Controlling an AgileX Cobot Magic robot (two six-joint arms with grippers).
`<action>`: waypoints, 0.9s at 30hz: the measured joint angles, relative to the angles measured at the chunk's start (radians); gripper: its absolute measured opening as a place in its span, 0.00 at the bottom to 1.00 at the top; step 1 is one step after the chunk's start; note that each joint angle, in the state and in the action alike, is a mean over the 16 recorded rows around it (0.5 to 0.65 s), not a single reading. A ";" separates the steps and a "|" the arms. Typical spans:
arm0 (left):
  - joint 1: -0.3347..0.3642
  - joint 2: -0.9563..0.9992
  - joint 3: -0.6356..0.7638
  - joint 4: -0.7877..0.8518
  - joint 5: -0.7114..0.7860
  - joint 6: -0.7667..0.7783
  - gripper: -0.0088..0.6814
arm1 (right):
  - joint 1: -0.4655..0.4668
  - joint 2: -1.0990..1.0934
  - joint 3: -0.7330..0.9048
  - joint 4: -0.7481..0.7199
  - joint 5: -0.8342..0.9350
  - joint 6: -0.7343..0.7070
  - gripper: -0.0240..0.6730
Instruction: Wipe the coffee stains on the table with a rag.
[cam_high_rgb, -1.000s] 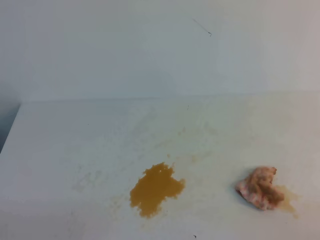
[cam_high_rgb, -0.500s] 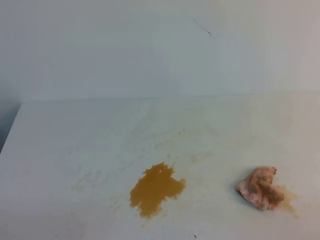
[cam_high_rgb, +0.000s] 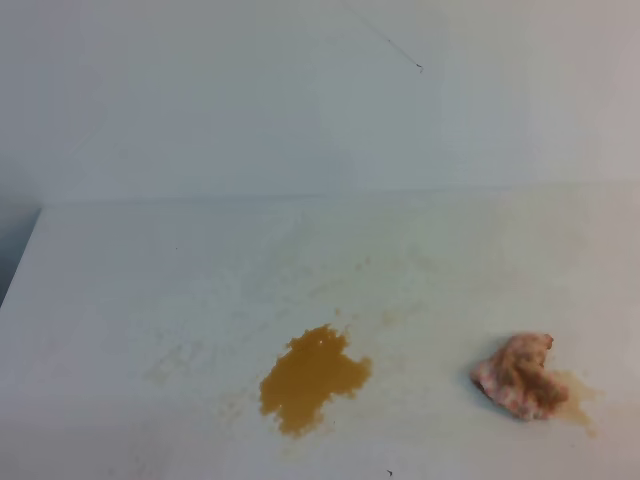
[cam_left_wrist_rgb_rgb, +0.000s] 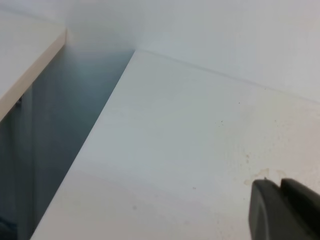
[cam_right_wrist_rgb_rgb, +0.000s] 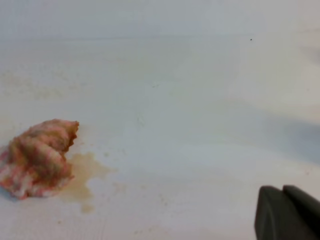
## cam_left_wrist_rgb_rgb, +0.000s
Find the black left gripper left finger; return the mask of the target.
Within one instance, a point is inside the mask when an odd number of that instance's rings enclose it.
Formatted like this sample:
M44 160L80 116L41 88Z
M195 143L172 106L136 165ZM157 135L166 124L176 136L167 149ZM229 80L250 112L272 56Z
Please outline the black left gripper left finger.
M292 205L269 179L254 180L248 213L253 240L318 240L320 208Z

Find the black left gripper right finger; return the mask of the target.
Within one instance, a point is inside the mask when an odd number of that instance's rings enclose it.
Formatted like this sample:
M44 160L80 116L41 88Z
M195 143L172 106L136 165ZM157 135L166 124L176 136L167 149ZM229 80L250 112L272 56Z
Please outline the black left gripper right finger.
M292 178L283 178L280 189L295 208L320 207L320 195Z

